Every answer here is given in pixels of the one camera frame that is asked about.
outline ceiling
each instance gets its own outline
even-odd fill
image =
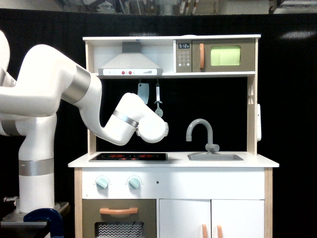
[[[135,15],[285,14],[315,13],[317,0],[0,0],[0,8]]]

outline oven handle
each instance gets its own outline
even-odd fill
[[[137,207],[131,207],[129,209],[109,209],[109,208],[101,208],[100,214],[107,214],[107,215],[125,215],[125,214],[134,214],[138,213]]]

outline white countertop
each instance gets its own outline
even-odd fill
[[[258,167],[258,168],[273,168],[279,167],[279,164],[262,156],[252,155],[248,152],[218,152],[219,154],[235,154],[243,159],[243,161],[190,161],[187,155],[196,154],[198,152],[166,152],[168,154],[167,161],[151,162],[151,161],[118,161],[118,162],[89,162],[90,159],[96,157],[100,153],[96,152],[92,155],[83,155],[77,160],[68,164],[68,167],[80,168],[128,168],[128,167]]]

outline toy kitchen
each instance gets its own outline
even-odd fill
[[[88,131],[88,153],[68,164],[75,169],[76,238],[272,237],[272,168],[279,164],[257,154],[260,37],[83,38],[87,70],[101,80],[245,78],[247,149],[219,150],[205,119],[189,122],[183,137],[191,141],[194,127],[203,124],[208,138],[202,152],[97,151]]]

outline blue clamp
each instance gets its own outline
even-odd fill
[[[51,238],[64,238],[63,219],[52,208],[41,208],[29,212],[23,218],[24,222],[48,221],[50,223]]]

